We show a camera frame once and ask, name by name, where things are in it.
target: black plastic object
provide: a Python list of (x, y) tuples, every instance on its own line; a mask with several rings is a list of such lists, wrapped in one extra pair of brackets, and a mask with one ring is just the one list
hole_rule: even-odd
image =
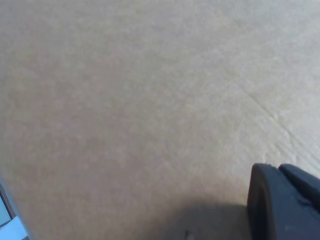
[(254, 164), (247, 211), (253, 240), (320, 240), (320, 180), (290, 164)]

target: cardboard surface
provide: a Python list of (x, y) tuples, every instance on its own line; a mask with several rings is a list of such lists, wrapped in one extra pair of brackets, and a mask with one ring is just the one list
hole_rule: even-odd
[(315, 0), (3, 0), (0, 172), (34, 239), (248, 239), (251, 166), (320, 176)]

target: brown cardboard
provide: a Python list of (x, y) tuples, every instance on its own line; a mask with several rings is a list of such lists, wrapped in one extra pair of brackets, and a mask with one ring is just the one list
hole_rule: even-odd
[(0, 172), (35, 239), (248, 239), (253, 163), (320, 176), (297, 0), (3, 0)]

